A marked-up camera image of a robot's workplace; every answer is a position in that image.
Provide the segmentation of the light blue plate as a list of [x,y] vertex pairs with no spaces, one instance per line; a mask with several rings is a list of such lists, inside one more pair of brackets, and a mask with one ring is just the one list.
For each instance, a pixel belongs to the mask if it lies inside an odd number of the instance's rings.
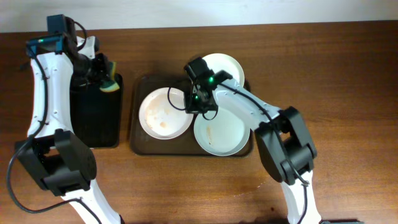
[[231,156],[238,153],[249,141],[250,128],[232,112],[219,108],[198,115],[193,125],[194,137],[199,146],[214,156]]

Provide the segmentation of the green yellow sponge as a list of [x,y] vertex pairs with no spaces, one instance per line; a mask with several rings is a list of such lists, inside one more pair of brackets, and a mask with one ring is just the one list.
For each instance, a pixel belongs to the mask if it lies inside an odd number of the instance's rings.
[[116,79],[116,62],[109,63],[108,79],[103,81],[100,90],[105,93],[111,93],[120,89]]

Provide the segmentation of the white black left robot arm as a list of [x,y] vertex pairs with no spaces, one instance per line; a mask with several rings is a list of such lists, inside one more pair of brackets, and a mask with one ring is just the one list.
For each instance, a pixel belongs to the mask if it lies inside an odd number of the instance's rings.
[[34,108],[19,161],[42,190],[69,203],[85,223],[122,223],[100,191],[93,149],[119,141],[123,80],[96,37],[50,34],[26,44]]

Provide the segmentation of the white plate with sauce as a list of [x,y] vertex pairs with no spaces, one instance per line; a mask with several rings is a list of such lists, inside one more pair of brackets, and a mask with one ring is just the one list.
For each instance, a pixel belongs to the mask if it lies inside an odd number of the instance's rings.
[[213,53],[208,54],[203,57],[209,69],[212,69],[215,73],[220,70],[228,72],[233,78],[240,84],[244,86],[245,76],[244,70],[240,63],[230,55]]

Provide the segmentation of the pink plate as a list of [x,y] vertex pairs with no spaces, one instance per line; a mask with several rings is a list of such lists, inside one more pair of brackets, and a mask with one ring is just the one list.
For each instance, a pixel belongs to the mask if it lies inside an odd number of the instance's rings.
[[153,138],[169,140],[182,135],[191,125],[193,115],[175,109],[183,108],[183,91],[163,87],[149,93],[139,107],[139,122]]

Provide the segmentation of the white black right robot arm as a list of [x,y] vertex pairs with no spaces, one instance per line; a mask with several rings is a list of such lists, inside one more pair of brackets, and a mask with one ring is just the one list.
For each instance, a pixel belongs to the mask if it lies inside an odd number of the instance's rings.
[[223,70],[185,72],[192,82],[185,111],[224,108],[237,116],[255,134],[262,165],[282,187],[288,222],[321,223],[312,185],[317,150],[300,112],[262,101]]

